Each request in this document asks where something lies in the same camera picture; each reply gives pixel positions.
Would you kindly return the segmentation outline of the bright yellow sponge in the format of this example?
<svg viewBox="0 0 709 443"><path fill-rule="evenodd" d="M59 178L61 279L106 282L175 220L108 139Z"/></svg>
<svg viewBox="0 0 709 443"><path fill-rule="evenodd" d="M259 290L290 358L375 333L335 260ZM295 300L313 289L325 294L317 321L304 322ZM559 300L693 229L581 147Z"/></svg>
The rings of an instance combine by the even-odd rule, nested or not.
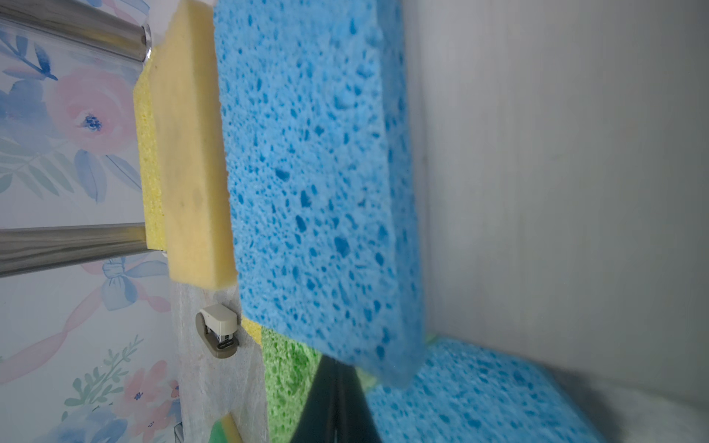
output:
<svg viewBox="0 0 709 443"><path fill-rule="evenodd" d="M140 157L140 180L145 218L147 248L166 251L167 242L162 209L162 188L156 129L149 76L151 57L147 59L133 89L133 103Z"/></svg>

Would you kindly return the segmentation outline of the pale yellow worn sponge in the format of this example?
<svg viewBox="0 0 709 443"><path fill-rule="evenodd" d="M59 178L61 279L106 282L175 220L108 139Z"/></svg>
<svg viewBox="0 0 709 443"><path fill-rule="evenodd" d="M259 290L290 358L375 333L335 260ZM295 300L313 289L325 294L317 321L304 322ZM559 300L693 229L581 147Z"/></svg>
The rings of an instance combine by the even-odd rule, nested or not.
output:
<svg viewBox="0 0 709 443"><path fill-rule="evenodd" d="M217 291L237 281L213 9L182 1L148 73L169 265L175 282Z"/></svg>

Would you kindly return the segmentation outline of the dark green sponge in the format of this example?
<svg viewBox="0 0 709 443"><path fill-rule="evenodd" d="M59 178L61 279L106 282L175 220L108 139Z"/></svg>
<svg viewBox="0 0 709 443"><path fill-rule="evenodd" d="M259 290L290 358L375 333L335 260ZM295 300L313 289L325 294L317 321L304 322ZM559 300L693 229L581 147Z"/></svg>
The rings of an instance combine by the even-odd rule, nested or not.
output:
<svg viewBox="0 0 709 443"><path fill-rule="evenodd" d="M243 443L231 413L217 420L210 431L209 443Z"/></svg>

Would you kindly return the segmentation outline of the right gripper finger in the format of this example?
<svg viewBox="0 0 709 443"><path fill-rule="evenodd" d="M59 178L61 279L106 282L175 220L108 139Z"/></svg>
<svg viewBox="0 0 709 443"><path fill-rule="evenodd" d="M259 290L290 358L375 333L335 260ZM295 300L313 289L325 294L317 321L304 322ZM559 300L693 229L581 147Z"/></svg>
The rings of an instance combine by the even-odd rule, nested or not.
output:
<svg viewBox="0 0 709 443"><path fill-rule="evenodd" d="M319 362L290 441L380 442L356 369L330 356Z"/></svg>

